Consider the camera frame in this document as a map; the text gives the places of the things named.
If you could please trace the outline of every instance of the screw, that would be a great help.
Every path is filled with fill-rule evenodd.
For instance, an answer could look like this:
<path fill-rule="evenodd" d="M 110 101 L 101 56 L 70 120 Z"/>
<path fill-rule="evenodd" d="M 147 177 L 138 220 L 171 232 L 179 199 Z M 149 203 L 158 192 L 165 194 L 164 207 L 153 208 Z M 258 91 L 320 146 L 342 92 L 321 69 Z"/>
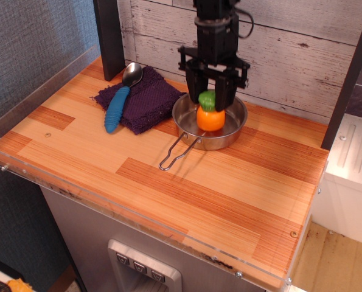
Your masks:
<path fill-rule="evenodd" d="M 297 231 L 291 231 L 290 236 L 293 237 L 293 238 L 297 238 L 298 237 Z"/>

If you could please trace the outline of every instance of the black vertical post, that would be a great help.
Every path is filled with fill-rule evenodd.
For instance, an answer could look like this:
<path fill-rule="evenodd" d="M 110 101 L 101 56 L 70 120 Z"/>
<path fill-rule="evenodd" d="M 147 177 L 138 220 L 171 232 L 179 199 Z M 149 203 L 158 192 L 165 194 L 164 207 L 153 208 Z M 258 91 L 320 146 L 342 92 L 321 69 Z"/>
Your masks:
<path fill-rule="evenodd" d="M 343 115 L 346 112 L 347 104 L 352 94 L 353 88 L 357 82 L 359 73 L 362 69 L 362 33 L 359 37 L 357 48 L 353 53 L 351 64 L 344 80 L 343 87 L 341 88 L 338 101 L 336 102 L 335 109 L 333 110 L 331 120 L 328 125 L 327 132 L 325 133 L 324 140 L 321 148 L 331 150 L 333 141 L 339 130 L 340 123 Z"/>
<path fill-rule="evenodd" d="M 103 74 L 112 80 L 124 67 L 124 49 L 116 0 L 93 0 L 100 41 Z"/>

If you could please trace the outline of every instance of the toy orange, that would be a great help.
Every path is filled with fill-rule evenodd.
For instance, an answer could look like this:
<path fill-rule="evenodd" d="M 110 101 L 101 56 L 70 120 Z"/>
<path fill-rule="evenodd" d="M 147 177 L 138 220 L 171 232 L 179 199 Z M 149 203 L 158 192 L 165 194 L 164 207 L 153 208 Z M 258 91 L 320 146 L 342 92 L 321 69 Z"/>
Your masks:
<path fill-rule="evenodd" d="M 200 107 L 197 109 L 197 125 L 204 131 L 217 131 L 224 127 L 225 111 L 216 111 L 216 96 L 213 90 L 202 92 L 198 96 Z"/>
<path fill-rule="evenodd" d="M 7 282 L 9 288 L 12 292 L 32 292 L 33 289 L 31 286 L 23 282 L 21 279 L 13 279 Z"/>

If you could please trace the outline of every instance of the black cable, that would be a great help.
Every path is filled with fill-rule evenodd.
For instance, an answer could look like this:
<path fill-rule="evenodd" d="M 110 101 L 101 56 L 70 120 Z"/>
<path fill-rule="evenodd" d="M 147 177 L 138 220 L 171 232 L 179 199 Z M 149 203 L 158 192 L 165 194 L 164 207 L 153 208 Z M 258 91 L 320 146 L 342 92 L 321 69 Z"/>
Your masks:
<path fill-rule="evenodd" d="M 255 25 L 254 24 L 254 18 L 252 17 L 251 13 L 249 13 L 246 10 L 242 10 L 242 9 L 239 9 L 239 8 L 235 7 L 235 11 L 247 15 L 251 20 L 251 29 L 249 30 L 249 32 L 248 32 L 248 34 L 246 36 L 239 35 L 238 33 L 236 33 L 239 38 L 247 38 L 252 34 L 252 31 L 254 30 L 254 25 Z"/>

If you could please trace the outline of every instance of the white vent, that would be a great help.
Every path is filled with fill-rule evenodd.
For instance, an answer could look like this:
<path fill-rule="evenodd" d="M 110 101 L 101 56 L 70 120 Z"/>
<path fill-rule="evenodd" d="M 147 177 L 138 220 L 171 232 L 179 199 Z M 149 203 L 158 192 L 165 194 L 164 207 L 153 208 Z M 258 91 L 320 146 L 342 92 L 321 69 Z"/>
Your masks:
<path fill-rule="evenodd" d="M 362 118 L 344 115 L 328 160 L 326 174 L 362 185 Z"/>

